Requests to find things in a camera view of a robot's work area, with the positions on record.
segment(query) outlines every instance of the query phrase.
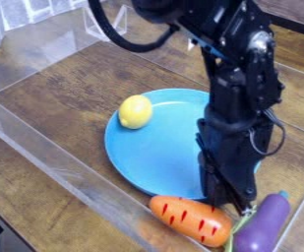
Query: orange carrot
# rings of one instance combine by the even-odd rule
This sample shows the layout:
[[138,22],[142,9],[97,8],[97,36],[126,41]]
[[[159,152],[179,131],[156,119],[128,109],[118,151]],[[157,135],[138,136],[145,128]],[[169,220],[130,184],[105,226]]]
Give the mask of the orange carrot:
[[171,196],[153,197],[149,207],[169,227],[205,246],[219,247],[227,242],[232,220],[220,209]]

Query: purple eggplant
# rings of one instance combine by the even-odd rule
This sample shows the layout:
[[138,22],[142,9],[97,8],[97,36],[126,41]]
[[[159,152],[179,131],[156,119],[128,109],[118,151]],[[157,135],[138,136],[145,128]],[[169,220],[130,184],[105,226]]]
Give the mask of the purple eggplant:
[[272,252],[291,212],[287,198],[286,192],[266,197],[255,216],[235,234],[236,252]]

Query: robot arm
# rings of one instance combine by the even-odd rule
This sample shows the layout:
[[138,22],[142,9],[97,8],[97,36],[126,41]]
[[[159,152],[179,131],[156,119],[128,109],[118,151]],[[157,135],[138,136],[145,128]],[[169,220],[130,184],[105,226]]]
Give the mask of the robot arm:
[[157,42],[137,45],[116,37],[100,0],[90,0],[110,39],[134,52],[159,48],[184,31],[201,54],[211,81],[211,103],[197,121],[201,189],[212,205],[233,203],[243,214],[258,197],[255,171],[266,156],[274,125],[284,128],[271,107],[282,102],[284,85],[274,69],[270,19],[253,0],[132,0],[138,15],[169,24]]

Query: wooden surface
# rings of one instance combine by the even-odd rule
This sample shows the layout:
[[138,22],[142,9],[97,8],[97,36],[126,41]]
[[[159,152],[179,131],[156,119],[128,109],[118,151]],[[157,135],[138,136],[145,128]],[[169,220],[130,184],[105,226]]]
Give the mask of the wooden surface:
[[256,2],[266,12],[304,24],[304,0],[256,0]]
[[[138,38],[144,29],[132,28],[129,36]],[[275,31],[276,61],[304,71],[304,36],[280,28]],[[112,44],[97,43],[0,92],[0,103],[142,204],[149,197],[114,170],[104,134],[128,96],[163,88],[208,91],[199,50],[187,52],[184,43],[177,36],[164,50],[144,55],[148,60]],[[258,175],[259,201],[284,189],[295,213],[304,198],[304,74],[279,68],[288,89],[278,113],[292,126],[287,126],[284,149],[266,160]],[[0,216],[38,251],[141,250],[2,141]]]

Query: toy lemon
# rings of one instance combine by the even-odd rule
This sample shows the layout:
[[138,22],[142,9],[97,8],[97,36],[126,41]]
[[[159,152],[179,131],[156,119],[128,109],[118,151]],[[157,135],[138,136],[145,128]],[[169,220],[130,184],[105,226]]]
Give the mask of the toy lemon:
[[118,109],[118,120],[129,129],[142,128],[153,115],[153,106],[149,98],[144,95],[130,96]]

